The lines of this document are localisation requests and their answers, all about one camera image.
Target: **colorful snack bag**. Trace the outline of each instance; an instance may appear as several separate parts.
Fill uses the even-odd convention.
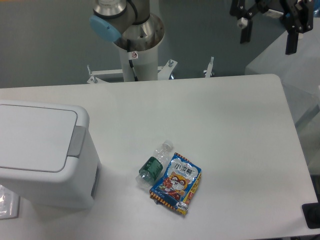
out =
[[[163,177],[150,189],[150,198],[185,215],[200,178],[201,168],[175,153]]]

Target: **metal bracket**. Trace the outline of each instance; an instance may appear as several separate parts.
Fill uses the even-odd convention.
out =
[[[177,66],[178,62],[170,59],[165,66],[158,67],[158,80],[169,80],[174,79],[172,74],[173,70]],[[89,72],[90,78],[88,79],[88,84],[106,84],[108,83],[102,79],[111,79],[111,78],[121,78],[123,77],[122,69],[115,69],[115,70],[103,70],[103,71],[90,71]]]

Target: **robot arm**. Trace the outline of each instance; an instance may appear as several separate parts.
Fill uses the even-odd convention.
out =
[[[102,39],[117,41],[131,26],[150,17],[150,0],[94,0],[90,26]]]
[[[258,13],[280,18],[288,32],[286,55],[297,52],[299,33],[313,29],[314,0],[255,0],[255,4],[245,9],[245,0],[232,0],[230,15],[237,17],[242,28],[240,43],[250,42],[253,27],[252,18]]]

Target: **black object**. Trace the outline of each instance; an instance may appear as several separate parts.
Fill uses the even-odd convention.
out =
[[[245,0],[232,0],[230,15],[238,20],[244,18],[248,21],[247,26],[241,31],[241,44],[251,40],[252,18],[258,12],[264,14],[269,10],[283,13],[280,20],[288,32],[285,54],[296,53],[299,33],[303,34],[313,29],[314,0],[255,0],[255,4],[248,10],[245,8]]]
[[[320,203],[303,204],[302,210],[308,228],[320,229]]]

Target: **table surface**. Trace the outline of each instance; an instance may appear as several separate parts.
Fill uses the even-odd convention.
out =
[[[247,240],[320,233],[302,204],[317,201],[275,75],[0,89],[0,99],[71,104],[90,116],[102,171],[95,205],[78,210],[22,199],[2,240]],[[137,187],[164,140],[202,168],[183,217]]]

